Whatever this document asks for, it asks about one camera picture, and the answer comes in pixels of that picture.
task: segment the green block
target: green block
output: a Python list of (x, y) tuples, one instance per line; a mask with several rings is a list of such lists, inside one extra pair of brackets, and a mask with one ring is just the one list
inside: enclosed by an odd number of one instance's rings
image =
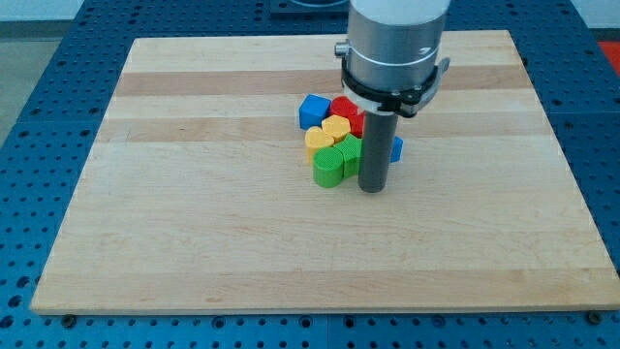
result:
[(324, 188), (340, 184), (344, 173), (344, 158), (340, 150), (325, 147), (314, 154), (314, 181)]
[(340, 150), (345, 161), (344, 177), (359, 174), (359, 158), (361, 157), (361, 139), (349, 134), (333, 147)]

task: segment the green cylinder block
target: green cylinder block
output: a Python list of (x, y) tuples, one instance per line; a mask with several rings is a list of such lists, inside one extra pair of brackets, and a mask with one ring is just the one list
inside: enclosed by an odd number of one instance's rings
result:
[(340, 184), (344, 175), (345, 160), (340, 150), (326, 147), (314, 154), (314, 181), (324, 188)]

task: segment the wooden board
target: wooden board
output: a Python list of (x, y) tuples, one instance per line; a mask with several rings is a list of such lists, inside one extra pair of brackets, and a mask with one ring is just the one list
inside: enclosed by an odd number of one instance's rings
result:
[(620, 307), (620, 281), (505, 31), (452, 65), (402, 163), (312, 181), (296, 109), (341, 36), (138, 39), (32, 301), (41, 314)]

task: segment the silver cylinder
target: silver cylinder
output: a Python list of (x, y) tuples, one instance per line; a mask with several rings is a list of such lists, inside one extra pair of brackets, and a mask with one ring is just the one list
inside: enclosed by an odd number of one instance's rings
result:
[(346, 69), (364, 85), (402, 91), (432, 74), (450, 0), (351, 0)]

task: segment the pile of toy blocks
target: pile of toy blocks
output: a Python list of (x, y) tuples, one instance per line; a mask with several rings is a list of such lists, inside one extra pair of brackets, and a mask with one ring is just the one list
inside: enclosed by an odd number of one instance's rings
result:
[[(299, 126), (306, 130), (308, 163), (314, 181), (332, 188), (343, 179), (359, 173), (364, 111), (347, 97), (328, 98), (308, 95), (299, 107)], [(400, 160), (403, 140), (396, 137), (390, 162)]]

